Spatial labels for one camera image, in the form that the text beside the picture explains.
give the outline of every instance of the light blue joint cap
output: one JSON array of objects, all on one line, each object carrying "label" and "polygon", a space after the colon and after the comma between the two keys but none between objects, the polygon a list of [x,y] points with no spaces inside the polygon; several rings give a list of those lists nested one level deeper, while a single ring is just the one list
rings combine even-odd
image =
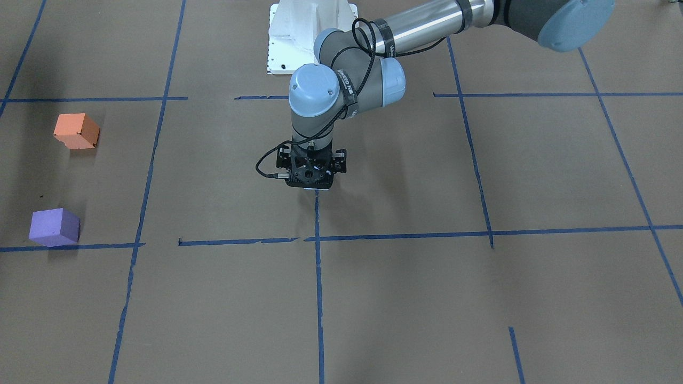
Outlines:
[{"label": "light blue joint cap", "polygon": [[538,34],[538,44],[567,52],[591,40],[607,23],[614,0],[570,0],[548,19]]},{"label": "light blue joint cap", "polygon": [[290,80],[290,107],[299,116],[314,118],[327,112],[339,96],[339,80],[329,67],[306,64]]},{"label": "light blue joint cap", "polygon": [[318,37],[316,38],[316,42],[313,44],[313,53],[315,53],[318,63],[320,63],[320,48],[322,47],[322,43],[325,42],[327,36],[331,35],[333,32],[336,31],[343,32],[341,29],[328,28],[320,32],[320,35],[318,35]]},{"label": "light blue joint cap", "polygon": [[401,100],[406,94],[406,74],[397,59],[380,59],[382,64],[382,107]]}]

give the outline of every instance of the foam block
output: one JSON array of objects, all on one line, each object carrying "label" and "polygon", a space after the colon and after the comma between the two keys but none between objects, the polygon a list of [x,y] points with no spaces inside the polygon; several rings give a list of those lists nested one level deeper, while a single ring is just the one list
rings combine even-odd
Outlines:
[{"label": "foam block", "polygon": [[75,244],[79,241],[81,220],[64,208],[33,213],[29,240],[46,247]]},{"label": "foam block", "polygon": [[59,115],[55,126],[55,138],[70,150],[95,148],[100,127],[85,113]]}]

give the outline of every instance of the orange cube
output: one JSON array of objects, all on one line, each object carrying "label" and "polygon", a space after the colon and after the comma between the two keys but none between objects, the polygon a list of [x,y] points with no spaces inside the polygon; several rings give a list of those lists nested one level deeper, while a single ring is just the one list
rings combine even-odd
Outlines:
[{"label": "orange cube", "polygon": [[100,127],[85,113],[59,115],[55,127],[55,138],[70,150],[95,148]]}]

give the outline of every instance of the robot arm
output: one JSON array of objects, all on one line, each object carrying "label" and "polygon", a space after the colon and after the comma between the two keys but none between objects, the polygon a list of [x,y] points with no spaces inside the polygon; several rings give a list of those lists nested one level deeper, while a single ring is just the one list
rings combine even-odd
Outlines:
[{"label": "robot arm", "polygon": [[[290,81],[292,140],[268,151],[256,170],[291,187],[329,189],[334,175],[346,172],[346,151],[332,150],[334,123],[403,97],[406,78],[396,57],[492,24],[571,51],[597,34],[613,7],[614,0],[431,0],[384,19],[356,19],[347,32],[326,29],[314,46],[320,64],[302,66]],[[287,172],[263,173],[260,163],[276,151],[277,167]]]}]

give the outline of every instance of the blue painter's tape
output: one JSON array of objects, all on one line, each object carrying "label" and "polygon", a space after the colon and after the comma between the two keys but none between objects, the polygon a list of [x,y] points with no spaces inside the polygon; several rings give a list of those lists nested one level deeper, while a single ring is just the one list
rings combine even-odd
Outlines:
[{"label": "blue painter's tape", "polygon": [[272,244],[272,243],[291,243],[299,239],[298,237],[279,237],[279,238],[243,238],[236,240],[209,240],[209,241],[178,241],[179,247],[197,247],[202,245],[237,245],[237,244]]},{"label": "blue painter's tape", "polygon": [[[167,97],[168,101],[187,100],[185,97]],[[159,97],[99,97],[99,98],[13,98],[8,103],[33,103],[33,102],[119,102],[119,101],[163,101]]]},{"label": "blue painter's tape", "polygon": [[34,252],[34,251],[67,251],[74,249],[128,249],[134,248],[136,246],[142,247],[145,243],[121,243],[121,244],[74,244],[74,245],[61,245],[59,247],[2,247],[0,248],[0,253],[7,252]]},{"label": "blue painter's tape", "polygon": [[[147,211],[147,202],[150,196],[150,187],[152,185],[152,174],[154,173],[154,157],[156,156],[156,147],[159,144],[159,135],[161,134],[161,126],[163,125],[164,114],[166,112],[166,102],[168,101],[169,89],[171,88],[171,78],[173,76],[173,65],[176,62],[176,53],[178,52],[178,42],[180,41],[180,31],[182,30],[182,20],[185,14],[186,0],[182,0],[180,5],[180,16],[178,17],[178,27],[176,28],[176,38],[173,41],[173,50],[171,52],[171,62],[166,76],[166,86],[164,88],[164,96],[161,101],[161,110],[159,112],[159,120],[156,125],[156,135],[154,137],[154,146],[152,147],[152,156],[150,159],[150,167],[147,172],[147,182],[145,184],[145,193],[142,199],[142,207],[140,208],[140,222],[138,224],[137,232],[135,234],[135,242],[140,243],[142,237],[142,228],[145,223],[145,213]],[[119,361],[119,352],[121,350],[121,342],[123,340],[124,327],[126,325],[126,315],[128,313],[128,304],[130,303],[130,292],[133,289],[133,269],[137,263],[137,254],[139,247],[133,248],[133,254],[130,257],[130,269],[128,270],[128,287],[126,289],[126,303],[121,311],[121,318],[119,319],[119,328],[116,333],[116,343],[114,344],[114,353],[111,358],[111,367],[109,368],[108,384],[114,384],[116,376],[116,367]]]},{"label": "blue painter's tape", "polygon": [[33,28],[31,28],[31,33],[29,34],[29,39],[26,41],[26,45],[24,46],[24,51],[21,53],[21,56],[19,57],[19,62],[16,65],[16,68],[14,69],[14,74],[12,75],[12,80],[10,81],[10,86],[7,88],[7,92],[5,93],[5,98],[3,99],[2,103],[0,104],[0,118],[2,117],[2,114],[5,112],[5,107],[7,107],[8,100],[10,99],[10,94],[12,94],[12,90],[14,89],[14,84],[16,84],[16,78],[19,76],[19,71],[21,71],[21,66],[24,64],[24,60],[26,59],[26,54],[29,52],[29,47],[31,46],[31,42],[33,41],[33,37],[36,35],[36,30],[38,29],[38,24],[40,24],[40,18],[42,18],[42,13],[43,10],[45,10],[45,3],[47,0],[42,0],[42,3],[40,3],[40,8],[38,9],[38,15],[36,16],[36,21],[33,23]]},{"label": "blue painter's tape", "polygon": [[683,225],[655,225],[654,229],[660,230],[683,230]]},{"label": "blue painter's tape", "polygon": [[482,210],[484,211],[484,221],[486,222],[486,230],[488,231],[488,240],[491,248],[494,247],[493,243],[493,231],[491,228],[491,220],[488,216],[488,208],[486,208],[486,197],[484,195],[484,186],[482,184],[482,176],[479,174],[479,165],[477,164],[477,155],[474,151],[474,141],[472,140],[472,132],[469,127],[469,120],[467,118],[467,110],[465,108],[465,100],[462,97],[462,88],[460,87],[460,77],[458,76],[458,66],[456,65],[456,57],[453,54],[453,46],[451,45],[451,38],[447,37],[446,42],[448,43],[448,52],[451,55],[451,64],[453,66],[453,75],[456,78],[456,87],[458,88],[458,95],[460,99],[460,110],[462,111],[462,121],[465,125],[465,133],[467,134],[467,142],[470,146],[470,152],[472,152],[472,163],[474,164],[474,174],[477,178],[477,184],[479,185],[479,197],[482,200]]},{"label": "blue painter's tape", "polygon": [[[436,98],[457,98],[457,97],[586,97],[597,96],[596,93],[590,92],[555,92],[555,93],[507,93],[507,94],[437,94],[432,92]],[[601,96],[683,96],[683,92],[611,92],[601,93]]]},{"label": "blue painter's tape", "polygon": [[320,193],[316,191],[316,292],[318,297],[318,376],[325,384],[325,345],[322,332],[322,271],[320,268]]},{"label": "blue painter's tape", "polygon": [[289,96],[239,96],[235,100],[287,100]]},{"label": "blue painter's tape", "polygon": [[647,220],[647,224],[650,228],[650,232],[652,233],[652,238],[654,239],[655,244],[657,244],[657,249],[659,250],[660,257],[662,258],[662,261],[664,262],[664,266],[669,274],[669,279],[671,279],[671,283],[673,284],[673,289],[675,290],[677,296],[678,296],[678,301],[680,302],[680,305],[683,306],[683,292],[681,292],[680,287],[678,286],[678,281],[676,280],[676,276],[673,274],[673,269],[671,269],[671,264],[669,263],[669,259],[667,258],[666,253],[664,252],[664,248],[662,247],[662,243],[659,241],[659,236],[657,235],[656,228],[654,227],[652,223],[652,219],[650,218],[650,213],[647,211],[647,207],[645,206],[645,201],[643,200],[643,196],[640,192],[640,189],[638,188],[638,184],[636,183],[636,178],[633,176],[633,172],[631,171],[631,166],[628,164],[628,161],[626,160],[626,154],[624,153],[624,149],[622,148],[622,144],[619,141],[619,137],[617,136],[617,131],[614,129],[614,124],[612,124],[612,119],[609,117],[609,113],[607,112],[607,107],[604,104],[604,100],[602,99],[602,96],[600,94],[600,90],[598,90],[598,85],[595,81],[595,78],[593,77],[593,72],[591,71],[591,68],[588,66],[588,60],[586,60],[586,56],[583,53],[583,49],[579,48],[579,54],[581,55],[581,59],[583,60],[583,65],[586,67],[586,72],[588,72],[588,77],[591,80],[591,84],[593,84],[593,88],[595,89],[597,95],[598,95],[598,101],[600,101],[600,106],[602,107],[602,112],[604,114],[605,119],[607,120],[607,125],[609,126],[609,130],[612,134],[612,138],[614,139],[614,143],[617,146],[617,149],[619,151],[619,155],[622,158],[622,162],[624,163],[624,167],[626,168],[626,172],[628,173],[628,177],[631,180],[631,185],[633,186],[633,189],[636,193],[636,196],[638,197],[638,203],[640,203],[641,209],[643,210],[643,214],[645,215],[645,219]]},{"label": "blue painter's tape", "polygon": [[[418,233],[418,234],[360,234],[351,236],[321,236],[320,241],[354,241],[354,240],[392,240],[400,238],[444,238],[444,237],[477,237],[487,236],[488,232],[443,232],[443,233]],[[306,238],[304,241],[315,241],[315,237]]]},{"label": "blue painter's tape", "polygon": [[522,359],[519,357],[519,348],[517,347],[517,337],[514,335],[514,328],[508,327],[507,330],[510,332],[510,342],[512,343],[512,352],[514,353],[514,361],[517,365],[517,376],[519,376],[519,383],[525,384],[524,380],[524,370],[522,369]]},{"label": "blue painter's tape", "polygon": [[496,236],[518,236],[522,234],[571,234],[571,233],[597,233],[597,232],[630,232],[648,231],[650,227],[646,225],[632,227],[599,227],[599,228],[556,228],[549,230],[511,230],[493,231]]}]

